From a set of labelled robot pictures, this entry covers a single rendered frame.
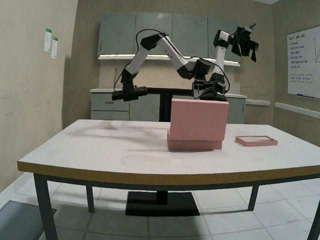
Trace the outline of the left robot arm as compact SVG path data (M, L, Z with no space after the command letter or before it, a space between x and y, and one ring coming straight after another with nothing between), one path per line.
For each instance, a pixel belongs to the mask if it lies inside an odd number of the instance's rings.
M224 57L225 57L225 52L228 49L228 46L233 45L236 35L239 35L240 38L244 37L250 40L251 38L250 34L252 33L252 30L253 30L252 26L250 26L249 28L246 26L243 28L238 26L234 36L222 30L218 30L213 41L213 45L216 51L215 64L218 65L224 71ZM225 76L221 71L221 69L216 65L214 67L213 74L211 74L209 81L210 82L221 81L225 84L225 79L224 79ZM214 92L213 96L210 96L210 97L227 101L227 98L224 95L218 94L217 91Z

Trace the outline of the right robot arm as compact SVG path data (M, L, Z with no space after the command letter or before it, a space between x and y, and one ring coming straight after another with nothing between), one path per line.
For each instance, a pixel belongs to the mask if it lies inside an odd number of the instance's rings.
M121 81L123 83L123 90L113 91L112 97L136 94L136 93L143 93L146 92L146 86L135 87L133 79L139 73L139 69L148 56L148 54L158 45L165 54L169 57L169 59L174 64L175 68L177 69L178 74L183 79L191 80L193 77L196 79L197 77L203 76L206 78L205 75L209 73L211 63L203 60L201 58L196 60L195 66L193 67L190 62L183 57L176 51L176 47L172 44L169 39L168 32L162 32L164 37L161 33L153 34L148 37L145 37L141 40L141 46L136 53L135 57L128 65L127 68L121 74ZM168 41L168 40L169 41ZM173 46L175 47L173 47ZM214 83L214 93L219 92L220 94L226 94L226 85L220 80L212 81Z

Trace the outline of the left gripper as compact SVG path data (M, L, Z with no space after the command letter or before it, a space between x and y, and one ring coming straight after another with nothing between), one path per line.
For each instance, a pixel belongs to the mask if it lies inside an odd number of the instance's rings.
M239 35L236 35L234 43L232 45L231 52L240 57L249 57L250 50L253 50L251 60L253 60L256 63L258 47L259 44L257 42L247 39L245 37L241 38Z

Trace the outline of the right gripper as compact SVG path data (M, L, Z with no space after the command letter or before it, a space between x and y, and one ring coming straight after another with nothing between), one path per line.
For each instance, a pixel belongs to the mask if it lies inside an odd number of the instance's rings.
M199 99L206 96L211 97L214 93L214 83L212 81L207 81L204 76L199 76L194 79L191 90L191 95L194 99Z

